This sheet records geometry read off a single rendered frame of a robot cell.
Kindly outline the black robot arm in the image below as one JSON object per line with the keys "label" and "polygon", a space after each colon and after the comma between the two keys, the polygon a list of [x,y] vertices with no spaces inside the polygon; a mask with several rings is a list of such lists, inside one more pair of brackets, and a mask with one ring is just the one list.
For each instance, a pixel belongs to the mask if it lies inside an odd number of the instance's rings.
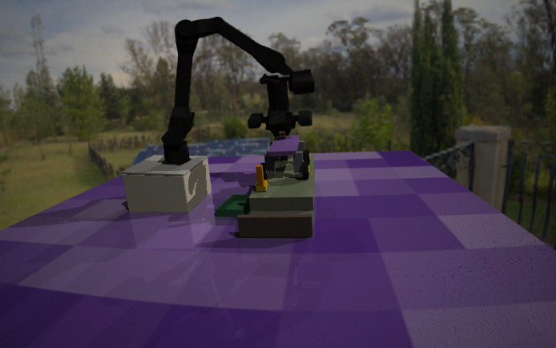
{"label": "black robot arm", "polygon": [[[290,77],[279,78],[278,75],[267,76],[264,74],[259,79],[260,84],[267,84],[269,99],[286,98],[288,96],[287,81],[289,90],[294,95],[314,92],[315,84],[311,70],[293,71],[286,64],[285,57],[280,52],[255,42],[221,17],[193,21],[180,20],[175,26],[175,43],[178,52],[175,106],[167,133],[161,138],[165,159],[162,164],[182,165],[191,160],[187,141],[184,139],[194,126],[195,112],[191,112],[189,107],[193,54],[199,38],[216,33],[248,52],[266,71],[290,75]],[[271,132],[285,132],[288,130],[288,126],[294,124],[293,113],[287,113],[284,106],[280,106],[280,110],[276,111],[269,107],[267,117]]]}

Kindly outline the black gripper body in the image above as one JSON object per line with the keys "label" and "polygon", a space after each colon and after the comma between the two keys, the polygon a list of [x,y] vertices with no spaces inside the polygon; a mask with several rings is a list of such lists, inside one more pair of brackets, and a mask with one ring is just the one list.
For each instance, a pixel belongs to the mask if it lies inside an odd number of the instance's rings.
{"label": "black gripper body", "polygon": [[[289,112],[288,96],[283,99],[269,99],[269,107],[273,108],[273,111],[280,110],[280,106],[284,106],[286,112]],[[311,111],[299,111],[299,115],[294,115],[294,124],[298,121],[300,126],[311,126],[312,125],[312,112]],[[261,123],[265,123],[266,127],[270,127],[268,123],[268,117],[264,117],[263,113],[251,114],[248,119],[248,128],[259,128]]]}

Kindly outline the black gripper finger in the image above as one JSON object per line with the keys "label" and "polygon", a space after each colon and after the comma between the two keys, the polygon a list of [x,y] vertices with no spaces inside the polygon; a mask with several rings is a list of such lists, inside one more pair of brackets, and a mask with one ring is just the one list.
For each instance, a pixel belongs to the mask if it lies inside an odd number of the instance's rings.
{"label": "black gripper finger", "polygon": [[285,135],[286,135],[286,136],[289,136],[290,131],[291,131],[293,128],[295,128],[295,127],[296,127],[296,123],[295,123],[295,125],[293,125],[293,126],[288,126],[288,130],[285,131]]}
{"label": "black gripper finger", "polygon": [[[271,131],[271,130],[270,130],[270,127],[266,127],[266,130]],[[272,134],[273,134],[275,137],[280,135],[279,132],[273,132]]]}

